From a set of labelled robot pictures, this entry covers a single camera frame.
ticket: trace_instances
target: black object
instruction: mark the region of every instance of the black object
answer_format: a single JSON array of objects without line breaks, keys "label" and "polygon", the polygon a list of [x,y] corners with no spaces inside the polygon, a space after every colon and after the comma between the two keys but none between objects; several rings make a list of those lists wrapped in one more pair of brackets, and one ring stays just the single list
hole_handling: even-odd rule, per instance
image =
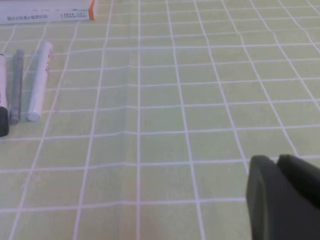
[{"label": "black object", "polygon": [[8,109],[4,106],[0,106],[0,137],[7,136],[9,134],[9,115]]},{"label": "black object", "polygon": [[291,155],[251,159],[246,200],[253,240],[320,240],[320,169]]}]

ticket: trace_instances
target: box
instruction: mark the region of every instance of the box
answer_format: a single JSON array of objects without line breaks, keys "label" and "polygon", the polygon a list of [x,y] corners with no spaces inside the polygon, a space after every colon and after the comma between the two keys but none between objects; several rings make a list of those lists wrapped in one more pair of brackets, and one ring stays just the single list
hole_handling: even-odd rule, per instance
[{"label": "box", "polygon": [[0,24],[94,20],[98,0],[0,0]]}]

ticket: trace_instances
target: gray marker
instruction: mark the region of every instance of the gray marker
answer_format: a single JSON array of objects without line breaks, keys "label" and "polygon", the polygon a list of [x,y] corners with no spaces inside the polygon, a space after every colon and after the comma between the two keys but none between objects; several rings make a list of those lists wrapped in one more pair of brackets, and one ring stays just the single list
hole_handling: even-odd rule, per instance
[{"label": "gray marker", "polygon": [[12,125],[20,122],[24,56],[25,53],[21,49],[18,49],[15,53],[15,67],[13,72],[13,87],[10,105],[10,124]]}]

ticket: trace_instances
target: white pen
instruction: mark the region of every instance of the white pen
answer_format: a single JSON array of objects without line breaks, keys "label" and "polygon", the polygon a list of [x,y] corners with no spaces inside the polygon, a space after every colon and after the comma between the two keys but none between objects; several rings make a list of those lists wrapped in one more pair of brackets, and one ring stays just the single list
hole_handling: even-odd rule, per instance
[{"label": "white pen", "polygon": [[7,136],[9,134],[9,114],[6,88],[6,58],[0,54],[0,137]]},{"label": "white pen", "polygon": [[32,87],[31,100],[26,118],[30,121],[40,121],[42,107],[46,94],[46,85],[49,73],[49,63],[51,60],[53,46],[50,42],[45,42],[39,57],[38,67]]}]

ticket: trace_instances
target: pen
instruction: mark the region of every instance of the pen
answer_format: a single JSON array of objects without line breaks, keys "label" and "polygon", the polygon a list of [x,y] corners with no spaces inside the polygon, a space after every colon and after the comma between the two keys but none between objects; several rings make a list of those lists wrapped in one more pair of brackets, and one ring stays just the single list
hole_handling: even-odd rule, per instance
[{"label": "pen", "polygon": [[12,125],[15,125],[20,122],[24,56],[25,56],[25,53],[21,49],[18,49],[15,53],[15,67],[14,67],[14,73],[13,73],[13,86],[12,86],[12,96],[11,96],[11,103],[10,103],[10,124]]},{"label": "pen", "polygon": [[6,58],[0,54],[0,137],[9,134]]},{"label": "pen", "polygon": [[42,46],[36,75],[32,87],[31,100],[26,118],[29,121],[40,121],[42,107],[44,104],[46,85],[49,72],[49,62],[52,53],[52,44],[45,42]]}]

